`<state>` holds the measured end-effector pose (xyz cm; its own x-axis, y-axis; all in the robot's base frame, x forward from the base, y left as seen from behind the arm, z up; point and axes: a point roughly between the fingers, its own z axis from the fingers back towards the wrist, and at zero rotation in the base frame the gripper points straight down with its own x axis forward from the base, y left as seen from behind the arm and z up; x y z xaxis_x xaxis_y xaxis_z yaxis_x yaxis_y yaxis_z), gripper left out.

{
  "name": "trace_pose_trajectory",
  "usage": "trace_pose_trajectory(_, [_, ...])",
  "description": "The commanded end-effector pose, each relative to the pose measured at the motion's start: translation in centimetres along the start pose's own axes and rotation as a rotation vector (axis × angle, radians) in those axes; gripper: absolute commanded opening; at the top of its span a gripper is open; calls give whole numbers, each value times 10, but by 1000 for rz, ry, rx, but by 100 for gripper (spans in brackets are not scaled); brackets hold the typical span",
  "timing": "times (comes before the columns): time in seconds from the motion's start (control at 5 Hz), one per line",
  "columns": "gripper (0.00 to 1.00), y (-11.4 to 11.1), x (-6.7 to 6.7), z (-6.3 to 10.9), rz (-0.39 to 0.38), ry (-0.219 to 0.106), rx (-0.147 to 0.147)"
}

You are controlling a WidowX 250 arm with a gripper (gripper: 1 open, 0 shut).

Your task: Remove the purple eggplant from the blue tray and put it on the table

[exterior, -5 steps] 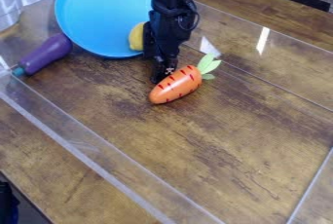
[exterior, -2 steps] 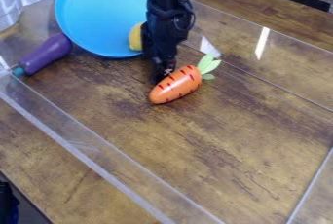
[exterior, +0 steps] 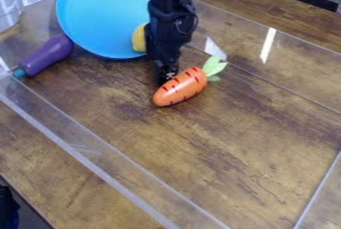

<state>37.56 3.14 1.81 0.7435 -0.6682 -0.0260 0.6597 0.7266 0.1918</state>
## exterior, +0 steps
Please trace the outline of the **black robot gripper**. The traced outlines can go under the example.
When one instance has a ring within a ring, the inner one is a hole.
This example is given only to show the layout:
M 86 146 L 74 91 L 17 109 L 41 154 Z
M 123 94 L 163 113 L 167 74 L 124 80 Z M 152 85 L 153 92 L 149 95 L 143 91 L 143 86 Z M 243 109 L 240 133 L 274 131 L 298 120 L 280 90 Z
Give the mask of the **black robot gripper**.
M 149 0 L 148 55 L 153 60 L 153 84 L 161 86 L 177 73 L 179 48 L 197 24 L 192 0 Z

